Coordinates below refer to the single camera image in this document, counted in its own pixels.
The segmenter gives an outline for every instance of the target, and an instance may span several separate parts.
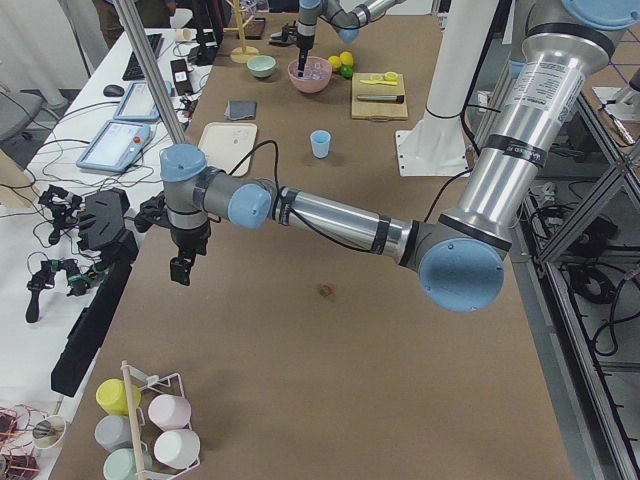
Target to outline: black keyboard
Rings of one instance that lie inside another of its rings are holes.
[[[156,58],[158,58],[158,56],[160,55],[160,47],[162,46],[162,34],[152,33],[151,35],[147,35],[147,39],[149,40],[149,44],[151,45],[151,50],[153,50],[154,55],[156,56]],[[140,63],[138,63],[136,54],[131,52],[129,63],[127,63],[127,68],[122,75],[122,79],[140,80],[142,78],[144,78],[142,67],[140,67]]]

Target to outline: white table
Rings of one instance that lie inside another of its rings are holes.
[[[194,46],[178,45],[174,42],[174,30],[150,29],[147,33],[162,33],[164,40],[161,54],[158,58],[160,72],[165,80],[171,81],[170,61],[176,55],[186,55]],[[95,105],[106,101],[118,101],[118,98],[107,98],[102,94],[108,84],[118,84],[126,88],[128,82],[121,79],[124,68],[131,54],[131,45],[126,35],[123,35],[111,49],[107,57],[89,79],[76,100],[69,107],[68,112]],[[190,80],[197,91],[206,82],[211,67],[194,67],[190,73]],[[173,98],[176,108],[181,107],[179,98]],[[63,118],[55,127],[47,142],[56,139],[78,139],[91,141],[102,125],[111,119],[117,104],[100,105],[87,108],[77,114]],[[182,114],[178,114],[181,121],[186,121]],[[156,195],[161,189],[160,183],[160,151],[171,144],[167,131],[162,123],[152,125],[154,138],[145,149],[144,157],[136,163],[144,165],[120,177],[117,186],[124,188],[135,215],[140,202]],[[100,183],[107,185],[114,177],[98,171],[80,170],[75,161],[86,145],[75,142],[62,142],[45,145],[33,158],[29,169],[35,175],[37,187],[40,191],[48,188],[49,184],[60,186],[77,195],[85,196],[98,189]],[[144,178],[144,183],[136,183]],[[81,185],[83,182],[94,187]],[[24,213],[25,210],[7,210],[0,206],[0,217],[12,213]],[[50,373],[62,353],[67,341],[67,335],[76,322],[84,307],[91,303],[97,287],[91,293],[81,297],[67,297],[68,287],[64,273],[56,276],[56,286],[52,290],[44,290],[40,295],[40,320],[35,324],[27,324],[25,313],[31,297],[27,290],[27,282],[31,274],[27,270],[27,257],[37,251],[45,252],[51,259],[77,258],[78,263],[87,266],[90,262],[77,255],[76,231],[70,232],[70,237],[63,236],[58,245],[43,248],[32,234],[36,225],[43,221],[38,215],[13,216],[0,218],[0,308],[2,309],[2,371],[0,372],[0,406],[12,407],[26,404],[51,412],[59,399],[59,395],[50,388]],[[51,231],[48,225],[37,228],[42,240]],[[31,269],[40,269],[40,260],[44,256],[33,255]],[[62,402],[60,414],[71,421],[77,404],[83,392],[83,386],[73,399],[65,398]],[[41,473],[38,478],[46,478],[55,462],[56,456],[40,459]]]

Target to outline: green bowl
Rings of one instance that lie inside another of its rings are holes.
[[[276,69],[276,59],[269,55],[251,57],[247,62],[247,68],[256,78],[267,78]]]

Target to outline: person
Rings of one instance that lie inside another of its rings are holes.
[[[113,47],[124,27],[118,18],[113,0],[93,0],[98,13],[100,31],[109,48]],[[175,0],[136,0],[136,8],[145,28],[170,28],[169,18],[176,12]]]

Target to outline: chair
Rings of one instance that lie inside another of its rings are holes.
[[[22,134],[30,140],[31,134],[25,131],[27,126],[35,119],[44,100],[31,93],[4,93],[0,92],[0,143]],[[59,117],[48,109],[44,109],[55,119]]]
[[[176,8],[176,13],[169,19],[171,28],[184,28],[193,18],[193,12],[188,8]]]

